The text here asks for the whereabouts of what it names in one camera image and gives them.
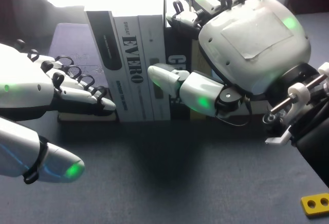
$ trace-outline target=cable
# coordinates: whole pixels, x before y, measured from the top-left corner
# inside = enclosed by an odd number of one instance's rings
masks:
[[[231,126],[234,126],[234,127],[241,127],[241,126],[245,126],[247,124],[249,124],[251,122],[251,118],[252,118],[252,109],[251,109],[251,104],[250,104],[250,98],[248,98],[247,96],[244,97],[244,102],[246,103],[246,107],[248,109],[248,112],[249,112],[249,119],[248,121],[246,121],[245,123],[243,124],[234,124],[234,123],[231,123],[231,122],[228,122],[226,120],[223,120],[221,118],[219,118],[217,115],[218,115],[218,111],[216,112],[216,115],[215,117],[217,119],[219,119],[220,121],[222,121],[223,123],[227,124],[227,125],[231,125]]]

